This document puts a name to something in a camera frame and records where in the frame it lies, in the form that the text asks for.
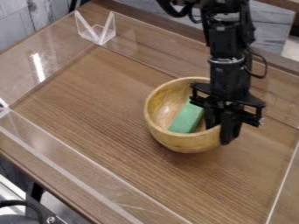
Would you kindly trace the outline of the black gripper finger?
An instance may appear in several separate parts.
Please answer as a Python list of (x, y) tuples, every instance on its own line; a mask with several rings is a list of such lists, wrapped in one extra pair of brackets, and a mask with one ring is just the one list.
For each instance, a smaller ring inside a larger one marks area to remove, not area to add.
[(208, 102), (204, 104), (204, 122), (206, 130), (220, 124), (220, 110)]
[(229, 144), (229, 142), (238, 137), (240, 128), (241, 121), (238, 113), (225, 109), (220, 115), (218, 140), (221, 145)]

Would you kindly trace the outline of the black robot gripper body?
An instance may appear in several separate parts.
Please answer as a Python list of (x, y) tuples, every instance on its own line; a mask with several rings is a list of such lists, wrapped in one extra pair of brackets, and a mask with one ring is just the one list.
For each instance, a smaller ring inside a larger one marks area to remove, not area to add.
[(252, 73), (244, 59), (208, 59), (209, 82), (190, 83), (190, 103), (204, 109), (208, 102), (218, 108), (236, 111), (241, 123), (254, 127), (262, 119), (265, 103), (249, 93)]

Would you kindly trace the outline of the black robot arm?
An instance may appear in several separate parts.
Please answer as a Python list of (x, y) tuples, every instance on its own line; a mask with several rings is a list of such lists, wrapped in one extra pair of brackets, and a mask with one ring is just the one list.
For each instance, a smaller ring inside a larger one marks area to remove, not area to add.
[(205, 45), (209, 48), (209, 81), (190, 84), (190, 104), (204, 109), (208, 129), (220, 126), (218, 141), (228, 144), (238, 137), (244, 123), (261, 124), (265, 103), (249, 93), (252, 73), (250, 44), (254, 26), (249, 0), (156, 0), (174, 18), (193, 18), (200, 11)]

